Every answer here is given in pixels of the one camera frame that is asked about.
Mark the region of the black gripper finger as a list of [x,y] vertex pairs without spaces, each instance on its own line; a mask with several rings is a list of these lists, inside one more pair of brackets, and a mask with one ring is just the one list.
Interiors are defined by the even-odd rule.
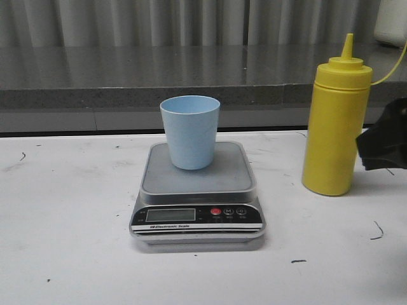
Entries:
[[366,171],[406,168],[406,99],[387,104],[374,125],[356,138]]

